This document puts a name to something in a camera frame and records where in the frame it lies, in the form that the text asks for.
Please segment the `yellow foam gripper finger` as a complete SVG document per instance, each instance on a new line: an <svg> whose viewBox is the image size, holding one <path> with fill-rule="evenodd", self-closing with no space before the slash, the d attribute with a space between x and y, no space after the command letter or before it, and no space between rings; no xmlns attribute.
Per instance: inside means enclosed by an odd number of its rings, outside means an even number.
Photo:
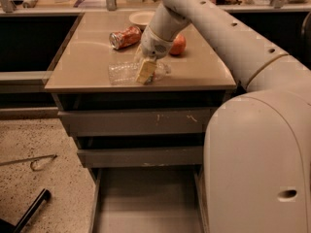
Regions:
<svg viewBox="0 0 311 233"><path fill-rule="evenodd" d="M145 83L156 69L156 62L153 59L143 58L138 62L137 83Z"/></svg>
<svg viewBox="0 0 311 233"><path fill-rule="evenodd" d="M142 49L141 49L141 46L138 46L136 52L135 52L135 55L134 55L134 61L135 62L139 62L140 59L142 58L143 56L143 53L142 53Z"/></svg>

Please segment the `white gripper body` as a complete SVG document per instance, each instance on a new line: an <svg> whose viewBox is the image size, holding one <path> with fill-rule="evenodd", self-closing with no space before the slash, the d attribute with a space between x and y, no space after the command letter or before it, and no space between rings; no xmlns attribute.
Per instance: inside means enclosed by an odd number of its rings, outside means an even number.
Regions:
<svg viewBox="0 0 311 233"><path fill-rule="evenodd" d="M169 53L172 45L172 42L159 38L150 26L145 28L140 42L143 56L155 59L164 58Z"/></svg>

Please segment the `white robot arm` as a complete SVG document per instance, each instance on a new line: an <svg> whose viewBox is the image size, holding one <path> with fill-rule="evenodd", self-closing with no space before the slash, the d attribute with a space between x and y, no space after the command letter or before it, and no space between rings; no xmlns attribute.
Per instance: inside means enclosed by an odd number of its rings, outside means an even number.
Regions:
<svg viewBox="0 0 311 233"><path fill-rule="evenodd" d="M310 70L209 0L160 1L138 52L145 63L192 24L245 90L206 129L210 233L311 233Z"/></svg>

